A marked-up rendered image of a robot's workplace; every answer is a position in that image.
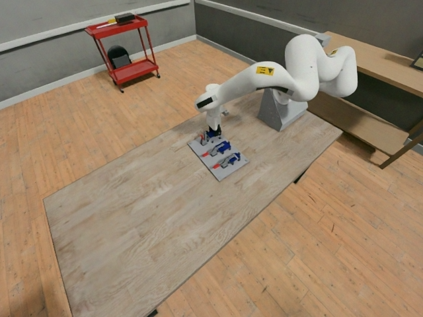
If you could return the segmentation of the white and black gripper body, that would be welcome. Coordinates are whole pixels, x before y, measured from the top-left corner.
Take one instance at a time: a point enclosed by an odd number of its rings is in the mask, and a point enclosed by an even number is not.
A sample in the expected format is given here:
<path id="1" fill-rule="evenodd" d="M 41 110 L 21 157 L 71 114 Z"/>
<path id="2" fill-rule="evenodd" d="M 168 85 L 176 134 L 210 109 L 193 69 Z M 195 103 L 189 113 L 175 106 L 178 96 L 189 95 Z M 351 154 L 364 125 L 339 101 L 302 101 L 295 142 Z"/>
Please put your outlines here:
<path id="1" fill-rule="evenodd" d="M 206 123 L 215 131 L 217 130 L 217 126 L 221 127 L 221 116 L 210 116 L 206 113 Z"/>

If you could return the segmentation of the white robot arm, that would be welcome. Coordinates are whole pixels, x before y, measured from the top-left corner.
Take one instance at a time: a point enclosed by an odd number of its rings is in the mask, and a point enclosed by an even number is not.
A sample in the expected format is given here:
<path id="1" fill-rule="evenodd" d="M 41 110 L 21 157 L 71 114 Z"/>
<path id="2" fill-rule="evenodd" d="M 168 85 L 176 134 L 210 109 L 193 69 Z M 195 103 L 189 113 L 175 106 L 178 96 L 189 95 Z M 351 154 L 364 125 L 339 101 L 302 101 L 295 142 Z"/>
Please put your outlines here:
<path id="1" fill-rule="evenodd" d="M 285 60 L 287 70 L 277 63 L 263 61 L 221 85 L 207 85 L 206 92 L 195 100 L 195 109 L 210 116 L 221 113 L 228 116 L 229 111 L 222 104 L 264 88 L 272 88 L 274 98 L 281 105 L 291 100 L 309 101 L 318 90 L 339 98 L 356 90 L 356 55 L 350 46 L 336 48 L 326 55 L 316 38 L 302 34 L 287 44 Z"/>

